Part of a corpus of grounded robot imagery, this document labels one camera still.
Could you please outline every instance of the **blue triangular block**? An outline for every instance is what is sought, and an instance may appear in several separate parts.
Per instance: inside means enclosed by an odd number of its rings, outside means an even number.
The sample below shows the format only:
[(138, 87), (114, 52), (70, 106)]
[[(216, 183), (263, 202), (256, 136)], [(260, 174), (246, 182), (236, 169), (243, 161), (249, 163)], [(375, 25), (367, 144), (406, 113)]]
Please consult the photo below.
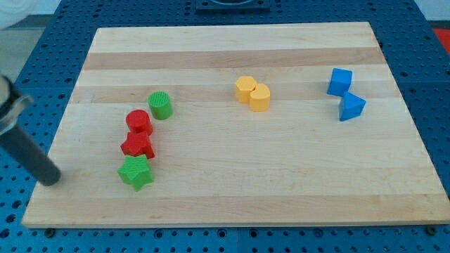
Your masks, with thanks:
[(345, 121), (361, 115), (366, 101), (350, 92), (344, 92), (339, 104), (339, 120)]
[(353, 72), (350, 70), (333, 68), (330, 84), (326, 93), (335, 96), (343, 96), (344, 92), (348, 91), (350, 84), (352, 84), (352, 76)]

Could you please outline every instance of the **blue perforated table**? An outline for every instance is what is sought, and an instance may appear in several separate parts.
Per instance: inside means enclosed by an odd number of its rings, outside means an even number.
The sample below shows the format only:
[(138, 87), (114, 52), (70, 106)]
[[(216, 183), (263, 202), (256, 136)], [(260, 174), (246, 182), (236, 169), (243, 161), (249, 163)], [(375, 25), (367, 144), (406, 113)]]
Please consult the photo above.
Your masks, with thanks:
[[(16, 85), (20, 123), (48, 150), (98, 27), (369, 21), (450, 193), (450, 59), (413, 0), (272, 0), (271, 11), (196, 14), (192, 0), (62, 0)], [(28, 230), (34, 179), (0, 150), (0, 252), (450, 252), (450, 226)]]

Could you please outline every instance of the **yellow block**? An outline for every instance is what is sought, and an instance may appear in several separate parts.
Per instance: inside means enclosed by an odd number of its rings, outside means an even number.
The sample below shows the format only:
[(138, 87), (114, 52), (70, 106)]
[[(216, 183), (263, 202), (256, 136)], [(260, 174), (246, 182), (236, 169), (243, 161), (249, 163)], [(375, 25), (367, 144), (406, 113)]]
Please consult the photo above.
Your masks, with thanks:
[(248, 77), (239, 77), (238, 81), (236, 81), (235, 95), (239, 102), (248, 103), (250, 100), (250, 92), (255, 90), (257, 82), (255, 78)]
[(262, 112), (269, 109), (270, 90), (266, 84), (258, 84), (254, 91), (250, 92), (250, 109), (254, 112)]

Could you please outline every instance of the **red star block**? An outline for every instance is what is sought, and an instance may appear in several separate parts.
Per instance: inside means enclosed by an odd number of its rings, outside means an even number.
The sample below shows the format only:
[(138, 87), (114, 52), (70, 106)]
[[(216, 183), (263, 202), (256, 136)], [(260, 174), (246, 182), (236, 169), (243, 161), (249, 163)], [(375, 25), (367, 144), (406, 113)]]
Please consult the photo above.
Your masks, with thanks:
[(150, 117), (145, 110), (134, 110), (130, 112), (125, 121), (127, 122), (130, 132), (140, 133), (145, 131), (148, 135), (151, 135), (153, 132)]
[(139, 156), (146, 155), (147, 159), (154, 158), (155, 153), (147, 132), (128, 133), (127, 140), (120, 146), (125, 155)]

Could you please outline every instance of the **toy block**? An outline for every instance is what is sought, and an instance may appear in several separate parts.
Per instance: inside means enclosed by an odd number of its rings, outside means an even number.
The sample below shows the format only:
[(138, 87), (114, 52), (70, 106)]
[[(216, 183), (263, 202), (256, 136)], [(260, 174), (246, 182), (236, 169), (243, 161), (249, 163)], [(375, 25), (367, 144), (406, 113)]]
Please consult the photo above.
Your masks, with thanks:
[(250, 109), (254, 112), (262, 112), (269, 109), (270, 90), (266, 84), (258, 84), (250, 93)]
[(253, 77), (239, 77), (235, 85), (235, 96), (241, 103), (250, 102), (250, 92), (254, 91), (257, 82)]
[(339, 103), (339, 120), (345, 121), (361, 115), (366, 101), (350, 92), (344, 92)]
[(343, 96), (344, 92), (348, 91), (350, 84), (352, 84), (352, 76), (352, 71), (333, 68), (330, 84), (326, 93), (335, 96)]
[(148, 97), (148, 106), (150, 106), (152, 116), (158, 120), (167, 119), (173, 113), (169, 94), (164, 91), (156, 91), (151, 94)]
[(146, 155), (147, 159), (154, 158), (155, 153), (152, 143), (146, 132), (128, 133), (126, 141), (120, 146), (124, 155), (139, 156)]
[(153, 182), (151, 167), (145, 155), (137, 157), (126, 155), (125, 162), (117, 173), (122, 182), (132, 185), (135, 191), (139, 191), (145, 184)]
[(151, 135), (153, 126), (150, 122), (150, 117), (145, 110), (134, 110), (127, 115), (125, 119), (128, 129), (133, 133), (140, 133), (142, 131)]

